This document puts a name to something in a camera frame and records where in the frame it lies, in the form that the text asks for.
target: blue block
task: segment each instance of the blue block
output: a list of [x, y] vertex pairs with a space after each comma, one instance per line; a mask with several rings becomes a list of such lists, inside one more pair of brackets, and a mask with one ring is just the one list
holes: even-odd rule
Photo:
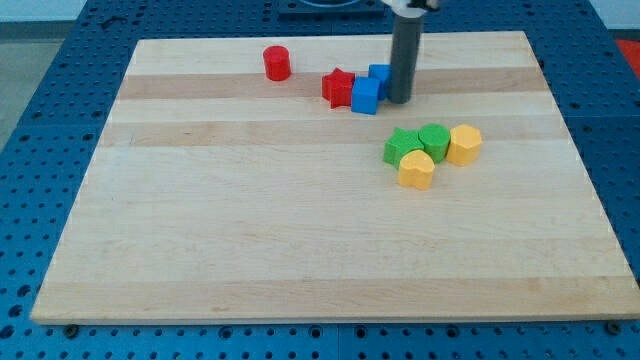
[[378, 89], [378, 100], [382, 101], [387, 98], [387, 85], [391, 76], [391, 65], [387, 64], [371, 64], [369, 65], [369, 77], [380, 80]]
[[351, 92], [351, 111], [375, 115], [378, 110], [378, 90], [380, 80], [356, 77]]

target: wooden tabletop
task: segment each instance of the wooden tabletop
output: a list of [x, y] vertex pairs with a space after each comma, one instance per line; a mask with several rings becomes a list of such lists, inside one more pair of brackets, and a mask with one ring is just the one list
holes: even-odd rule
[[[265, 78], [284, 45], [293, 75]], [[410, 103], [330, 110], [390, 37], [143, 40], [32, 312], [46, 324], [634, 318], [640, 291], [521, 32], [424, 34]], [[469, 124], [428, 191], [394, 127]]]

